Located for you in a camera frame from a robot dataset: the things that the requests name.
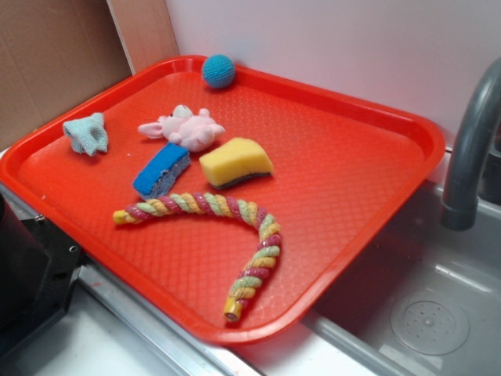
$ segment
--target cardboard box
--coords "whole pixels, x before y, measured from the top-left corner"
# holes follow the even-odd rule
[[[131,74],[105,0],[5,0],[0,150]]]

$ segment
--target faucet spout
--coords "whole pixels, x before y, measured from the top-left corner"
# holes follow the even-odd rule
[[[482,173],[500,122],[501,58],[478,82],[463,116],[442,194],[444,227],[462,231],[474,225]]]

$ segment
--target tray rim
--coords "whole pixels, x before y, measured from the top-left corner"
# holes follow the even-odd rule
[[[180,72],[200,73],[205,59],[205,56],[180,56],[160,61],[136,75],[126,78],[122,82],[119,82],[97,96],[83,102],[81,105],[76,106],[74,109],[67,111],[31,134],[18,140],[0,159],[0,183],[3,183],[11,189],[12,192],[18,195],[37,212],[50,218],[70,236],[75,237],[74,235],[78,235],[79,231],[74,228],[74,225],[70,223],[70,221],[64,218],[56,208],[41,201],[37,195],[16,180],[16,171],[19,166],[21,166],[33,152],[46,147],[51,142],[63,136],[62,124],[65,121],[89,116],[94,112],[105,111],[123,99],[126,99],[131,94],[140,91],[142,88],[151,85],[168,74]],[[419,115],[239,65],[236,65],[236,71],[235,85],[245,85],[257,90],[266,89],[267,93],[274,96],[286,97],[288,100],[296,100],[310,107],[328,110],[329,112],[333,111],[332,107],[329,107],[332,103],[337,103],[340,107],[344,106],[344,110],[345,107],[348,106],[351,115],[347,116],[348,118],[350,117],[357,121],[366,122],[367,124],[375,125],[378,128],[387,129],[391,132],[397,132],[414,141],[420,146],[424,153],[424,162],[420,165],[418,171],[402,185],[401,189],[393,198],[387,201],[385,206],[371,218],[362,232],[356,236],[343,252],[340,253],[339,257],[333,262],[333,264],[336,265],[329,265],[326,269],[327,273],[321,274],[304,292],[301,298],[278,318],[251,329],[224,329],[215,327],[207,322],[201,324],[199,320],[195,320],[196,318],[194,315],[186,315],[183,317],[183,320],[180,320],[181,322],[178,321],[183,327],[189,328],[187,330],[191,331],[197,337],[210,342],[226,345],[256,342],[257,340],[277,334],[300,320],[302,315],[308,311],[319,297],[319,287],[321,291],[325,291],[349,264],[349,262],[346,262],[346,258],[350,260],[356,258],[358,253],[360,253],[366,245],[367,239],[373,237],[373,230],[369,229],[373,228],[374,224],[377,224],[378,228],[384,226],[414,191],[417,190],[419,185],[426,179],[427,175],[434,167],[438,165],[445,153],[444,136],[439,131],[437,125]],[[297,94],[293,99],[290,98],[290,90],[293,90]],[[386,120],[384,126],[374,124],[374,122],[380,119]],[[413,126],[402,128],[402,121]],[[388,214],[388,210],[384,210],[386,207],[393,208],[390,210],[391,214]],[[99,242],[95,238],[87,238],[83,243],[85,248],[99,247]],[[106,268],[108,268],[108,265],[112,262],[111,265],[114,265],[114,267],[110,268],[110,270],[113,273],[117,266],[126,266],[128,269],[130,268],[125,261],[118,260],[119,262],[117,263],[117,260],[110,257],[108,254],[100,256],[99,262]],[[140,280],[140,278],[133,276],[129,278],[128,281],[125,281],[125,283],[135,288],[134,285],[137,284],[138,280]],[[186,309],[178,298],[161,290],[149,280],[141,280],[140,284],[143,288],[149,288],[150,299],[165,300],[169,298],[172,309]],[[302,307],[300,309],[298,308],[299,302],[301,302]]]

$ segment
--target pink stuffed animal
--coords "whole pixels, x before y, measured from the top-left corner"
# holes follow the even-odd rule
[[[182,104],[178,105],[171,116],[160,116],[158,121],[140,125],[139,132],[151,139],[165,137],[194,153],[209,147],[225,129],[216,124],[209,110],[200,109],[198,115]]]

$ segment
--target light blue cloth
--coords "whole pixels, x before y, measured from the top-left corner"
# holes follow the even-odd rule
[[[65,121],[64,134],[71,138],[71,148],[77,153],[94,156],[96,151],[108,151],[108,135],[104,130],[104,116],[96,112],[82,119]]]

